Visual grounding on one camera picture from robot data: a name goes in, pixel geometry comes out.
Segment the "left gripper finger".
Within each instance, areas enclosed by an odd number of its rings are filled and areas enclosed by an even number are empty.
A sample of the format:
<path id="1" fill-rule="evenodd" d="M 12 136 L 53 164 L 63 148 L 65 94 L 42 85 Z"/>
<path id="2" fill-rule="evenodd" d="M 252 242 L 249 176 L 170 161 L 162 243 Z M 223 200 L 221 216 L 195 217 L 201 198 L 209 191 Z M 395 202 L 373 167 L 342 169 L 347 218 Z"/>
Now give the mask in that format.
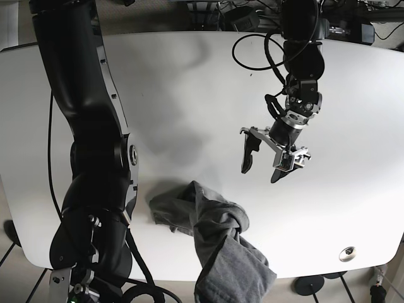
<path id="1" fill-rule="evenodd" d="M 244 154 L 242 158 L 241 173 L 246 174 L 252 167 L 253 156 L 252 152 L 258 152 L 261 140 L 256 138 L 250 131 L 241 131 L 244 133 Z"/>
<path id="2" fill-rule="evenodd" d="M 273 174 L 272 174 L 272 177 L 271 177 L 271 183 L 278 182 L 280 179 L 288 176 L 291 172 L 292 172 L 292 170 L 290 170 L 288 172 L 285 172 L 285 171 L 282 171 L 282 170 L 279 170 L 279 169 L 275 169 Z"/>

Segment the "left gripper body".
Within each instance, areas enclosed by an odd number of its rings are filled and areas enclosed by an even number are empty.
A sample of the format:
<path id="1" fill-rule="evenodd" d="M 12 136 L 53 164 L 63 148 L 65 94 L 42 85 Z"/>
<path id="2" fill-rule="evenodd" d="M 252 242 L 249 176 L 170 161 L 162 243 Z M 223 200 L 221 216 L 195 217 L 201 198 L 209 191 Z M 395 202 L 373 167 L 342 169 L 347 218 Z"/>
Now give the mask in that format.
<path id="1" fill-rule="evenodd" d="M 291 145 L 290 143 L 285 146 L 276 143 L 275 140 L 270 137 L 270 128 L 241 128 L 240 134 L 243 134 L 241 131 L 250 131 L 251 134 L 261 140 L 261 143 L 266 143 L 275 152 L 273 161 L 273 168 L 275 169 L 285 172 L 293 171 L 303 168 L 305 161 L 311 159 L 311 154 L 306 147 L 296 148 L 295 145 Z"/>

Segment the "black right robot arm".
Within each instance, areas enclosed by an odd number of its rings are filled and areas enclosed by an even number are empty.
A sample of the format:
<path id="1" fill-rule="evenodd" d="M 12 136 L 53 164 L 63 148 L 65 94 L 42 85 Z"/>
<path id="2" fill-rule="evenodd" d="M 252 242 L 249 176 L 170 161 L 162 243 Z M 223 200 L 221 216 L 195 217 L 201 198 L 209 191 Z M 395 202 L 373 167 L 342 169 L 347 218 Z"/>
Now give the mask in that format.
<path id="1" fill-rule="evenodd" d="M 120 302 L 132 267 L 127 244 L 138 163 L 110 74 L 94 1 L 30 1 L 51 95 L 73 134 L 72 181 L 50 245 L 68 270 L 73 302 Z"/>

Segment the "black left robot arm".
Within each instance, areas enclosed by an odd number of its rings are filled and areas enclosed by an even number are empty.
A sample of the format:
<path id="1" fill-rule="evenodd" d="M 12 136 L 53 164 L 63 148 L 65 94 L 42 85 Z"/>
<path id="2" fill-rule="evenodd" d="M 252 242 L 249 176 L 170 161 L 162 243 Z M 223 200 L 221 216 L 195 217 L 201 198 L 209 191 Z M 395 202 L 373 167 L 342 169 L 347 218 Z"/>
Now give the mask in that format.
<path id="1" fill-rule="evenodd" d="M 252 153 L 259 151 L 261 143 L 266 143 L 275 152 L 272 183 L 303 168 L 311 159 L 308 148 L 298 147 L 295 142 L 309 120 L 321 110 L 318 79 L 325 69 L 321 53 L 325 28 L 320 20 L 319 2 L 282 1 L 281 9 L 283 60 L 277 64 L 270 54 L 273 32 L 264 37 L 264 53 L 270 69 L 282 83 L 280 94 L 286 97 L 285 105 L 280 105 L 275 95 L 265 95 L 268 112 L 275 120 L 273 125 L 240 130 L 245 136 L 241 172 L 245 174 L 251 169 Z"/>

